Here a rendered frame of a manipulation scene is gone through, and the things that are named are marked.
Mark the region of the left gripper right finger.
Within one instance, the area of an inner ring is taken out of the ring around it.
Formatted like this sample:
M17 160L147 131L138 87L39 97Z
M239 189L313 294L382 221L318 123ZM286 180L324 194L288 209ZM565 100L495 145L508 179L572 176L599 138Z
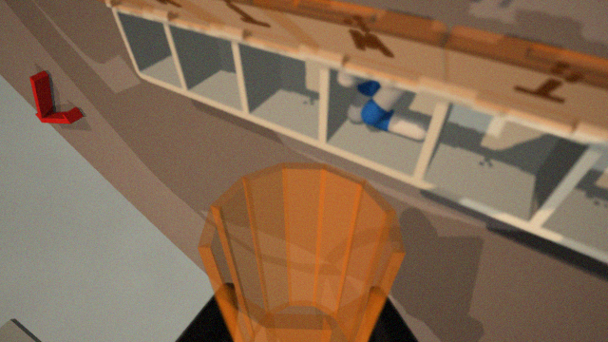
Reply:
M387 297L369 342L418 342L418 340Z

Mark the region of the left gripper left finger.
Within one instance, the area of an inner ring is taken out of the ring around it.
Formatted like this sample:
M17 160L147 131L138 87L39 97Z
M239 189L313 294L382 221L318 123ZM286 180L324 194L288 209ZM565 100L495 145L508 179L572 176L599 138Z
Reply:
M176 342L234 342L213 295Z

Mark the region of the blue and white capsule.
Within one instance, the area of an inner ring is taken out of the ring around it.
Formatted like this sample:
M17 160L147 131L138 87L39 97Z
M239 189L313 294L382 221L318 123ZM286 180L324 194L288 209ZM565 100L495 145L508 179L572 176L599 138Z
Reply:
M371 81L371 79L364 78L361 76L357 76L354 74L350 74L348 72L337 70L336 78L339 84L345 87L352 87L363 84L365 82Z
M379 82L380 86L383 87L386 90L406 90L397 86L393 86L393 85L388 85L388 84L384 84Z
M381 123L373 126L416 141L423 141L426 139L429 125L430 123L424 119L391 110Z
M386 90L380 87L362 108L363 122L368 125L380 124L407 93L408 90Z
M357 86L357 89L355 90L347 112L348 119L352 123L361 124L363 122L361 118L362 108L374 96L374 94L380 89L380 87L381 86L379 82L376 82L374 80L365 82Z

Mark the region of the orange pill bottle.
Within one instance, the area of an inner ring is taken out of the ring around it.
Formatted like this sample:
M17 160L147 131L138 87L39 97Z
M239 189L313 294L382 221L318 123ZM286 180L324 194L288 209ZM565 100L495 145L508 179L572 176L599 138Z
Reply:
M315 162L239 178L198 249L234 342L369 342L406 254L380 193Z

